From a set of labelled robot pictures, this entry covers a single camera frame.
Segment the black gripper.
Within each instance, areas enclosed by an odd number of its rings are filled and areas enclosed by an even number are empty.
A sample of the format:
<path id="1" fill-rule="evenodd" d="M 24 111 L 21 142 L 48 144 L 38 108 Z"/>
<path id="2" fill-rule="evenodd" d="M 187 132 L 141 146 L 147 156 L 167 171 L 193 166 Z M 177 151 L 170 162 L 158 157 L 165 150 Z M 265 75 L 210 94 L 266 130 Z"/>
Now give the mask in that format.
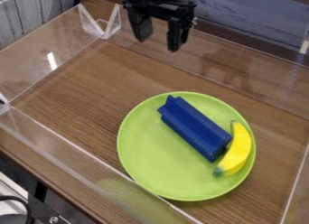
<path id="1" fill-rule="evenodd" d="M 171 52 L 189 39 L 189 33 L 194 20 L 194 0 L 124 0 L 130 26 L 139 42 L 145 42 L 154 33 L 153 20 L 158 18 L 167 21 L 167 49 Z"/>

